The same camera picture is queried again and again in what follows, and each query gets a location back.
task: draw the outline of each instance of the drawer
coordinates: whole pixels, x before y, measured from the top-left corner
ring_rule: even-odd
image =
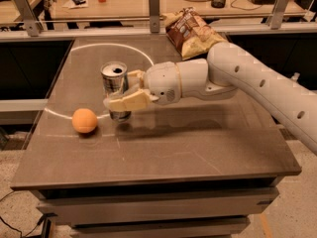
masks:
[[[73,238],[230,238],[242,232],[249,224],[246,217],[214,218],[188,221],[166,221],[133,225],[107,225],[104,227],[72,229]]]
[[[182,193],[45,199],[41,213],[54,213],[56,224],[70,226],[194,219],[261,213],[278,196],[275,187]]]

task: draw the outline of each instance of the gray tabletop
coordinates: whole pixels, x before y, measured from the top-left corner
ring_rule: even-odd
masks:
[[[164,35],[77,39],[12,182],[14,189],[180,180],[290,176],[300,166],[270,115],[238,91],[221,101],[188,98],[112,121],[103,106],[100,67],[128,70],[179,61]],[[76,133],[71,116],[90,108],[98,127]]]

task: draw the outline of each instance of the silver can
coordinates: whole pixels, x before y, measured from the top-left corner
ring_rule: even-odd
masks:
[[[119,61],[109,61],[101,66],[103,87],[107,96],[111,94],[123,94],[129,88],[127,66]],[[114,121],[124,122],[131,116],[131,111],[113,112],[109,111]]]

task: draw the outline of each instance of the black cup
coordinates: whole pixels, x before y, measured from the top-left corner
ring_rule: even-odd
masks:
[[[211,0],[211,6],[214,8],[224,8],[226,0]]]

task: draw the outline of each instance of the black wire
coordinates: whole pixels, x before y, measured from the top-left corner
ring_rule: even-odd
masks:
[[[0,199],[0,202],[2,202],[5,198],[7,198],[8,196],[10,196],[10,195],[13,194],[14,192],[16,192],[16,191],[11,191],[11,192],[7,193],[5,196],[3,196],[3,197]],[[22,236],[22,231],[21,231],[21,230],[15,228],[15,227],[13,227],[13,226],[11,226],[10,224],[8,224],[8,223],[0,216],[0,220],[2,221],[3,224],[5,224],[5,225],[6,225],[7,227],[9,227],[10,229],[12,229],[12,230],[14,230],[14,231],[20,233],[20,238],[27,238],[30,234],[32,234],[32,233],[37,229],[37,227],[41,225],[41,223],[43,222],[44,218],[45,218],[45,216],[43,215],[43,216],[39,219],[37,225],[36,225],[29,233],[27,233],[26,235]]]
[[[242,8],[242,7],[234,6],[234,3],[236,3],[237,1],[239,1],[239,0],[234,0],[234,1],[232,1],[232,2],[231,2],[231,4],[230,4],[230,6],[231,6],[232,8],[235,8],[235,9],[241,9],[241,10],[244,10],[244,11],[253,11],[253,10],[257,10],[257,9],[259,9],[259,8],[262,6],[262,5],[260,5],[260,6],[256,7],[256,8],[246,9],[246,8]]]

